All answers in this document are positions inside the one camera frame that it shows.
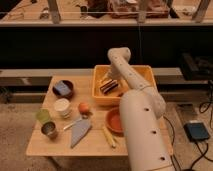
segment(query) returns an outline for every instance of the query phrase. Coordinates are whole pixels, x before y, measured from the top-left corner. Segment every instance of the orange tray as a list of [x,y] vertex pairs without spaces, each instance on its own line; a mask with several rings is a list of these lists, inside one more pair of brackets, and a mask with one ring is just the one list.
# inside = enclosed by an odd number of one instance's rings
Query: orange tray
[[[112,90],[109,94],[104,95],[100,91],[101,79],[109,70],[109,65],[96,65],[93,73],[92,97],[98,105],[101,106],[118,106],[120,97],[119,95],[129,90],[125,80],[122,81],[122,86]],[[152,72],[152,68],[148,65],[132,65],[132,67],[141,74],[152,86],[156,87],[156,82]]]

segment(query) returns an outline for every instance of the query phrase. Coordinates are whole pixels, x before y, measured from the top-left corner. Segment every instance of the floor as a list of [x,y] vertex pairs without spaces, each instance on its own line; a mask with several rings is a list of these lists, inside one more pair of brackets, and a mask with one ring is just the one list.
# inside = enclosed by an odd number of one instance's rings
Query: floor
[[[53,165],[44,157],[28,157],[25,155],[28,141],[35,124],[35,112],[41,107],[41,103],[10,103],[0,104],[0,171],[54,171]],[[210,111],[204,114],[192,115],[192,118],[203,121],[209,128]],[[181,116],[175,103],[167,104],[165,116],[175,127],[174,152],[182,169],[190,167],[191,163],[200,155],[196,146],[190,143],[185,135],[182,124],[190,117]],[[167,123],[172,139],[172,129]],[[207,156],[213,159],[213,140],[208,140],[209,151]],[[60,170],[76,171],[127,171],[129,169],[127,158],[55,158],[63,166]],[[213,164],[201,159],[194,167],[197,171],[212,171]]]

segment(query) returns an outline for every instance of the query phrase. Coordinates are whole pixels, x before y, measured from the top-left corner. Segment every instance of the brown egg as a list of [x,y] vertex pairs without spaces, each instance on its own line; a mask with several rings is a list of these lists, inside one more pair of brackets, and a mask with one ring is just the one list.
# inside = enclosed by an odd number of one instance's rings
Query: brown egg
[[90,106],[86,102],[79,103],[78,110],[82,115],[89,115],[90,114]]

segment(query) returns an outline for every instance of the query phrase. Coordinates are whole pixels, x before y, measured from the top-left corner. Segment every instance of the white cup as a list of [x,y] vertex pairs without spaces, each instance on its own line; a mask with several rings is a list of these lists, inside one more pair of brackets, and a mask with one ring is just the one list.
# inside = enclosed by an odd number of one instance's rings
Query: white cup
[[68,118],[70,115],[70,102],[66,98],[61,98],[55,101],[54,109],[62,118]]

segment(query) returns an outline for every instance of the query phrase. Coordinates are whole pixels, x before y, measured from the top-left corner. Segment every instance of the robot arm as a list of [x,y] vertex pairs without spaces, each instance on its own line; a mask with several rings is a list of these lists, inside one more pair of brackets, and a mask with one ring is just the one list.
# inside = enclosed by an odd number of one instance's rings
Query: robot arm
[[130,165],[133,171],[173,171],[172,162],[162,139],[157,119],[165,112],[165,101],[129,64],[128,48],[108,51],[111,67],[108,77],[122,76],[131,90],[120,101],[120,117]]

